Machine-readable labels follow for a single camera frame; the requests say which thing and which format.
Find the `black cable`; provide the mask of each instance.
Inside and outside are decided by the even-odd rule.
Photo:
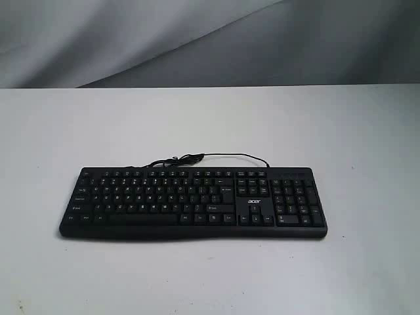
[[[174,156],[171,159],[159,159],[155,162],[151,162],[151,164],[147,164],[144,167],[153,167],[155,165],[162,164],[163,167],[166,166],[181,166],[181,165],[194,165],[199,163],[203,160],[205,156],[246,156],[249,158],[257,159],[262,161],[266,164],[267,167],[270,167],[269,164],[259,157],[251,156],[245,153],[200,153],[200,154],[185,154],[180,158]]]

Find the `gray backdrop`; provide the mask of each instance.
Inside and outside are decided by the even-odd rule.
[[[0,87],[420,82],[416,0],[0,1]]]

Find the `computer keyboard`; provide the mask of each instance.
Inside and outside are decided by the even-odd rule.
[[[322,238],[312,170],[86,167],[60,224],[71,238]]]

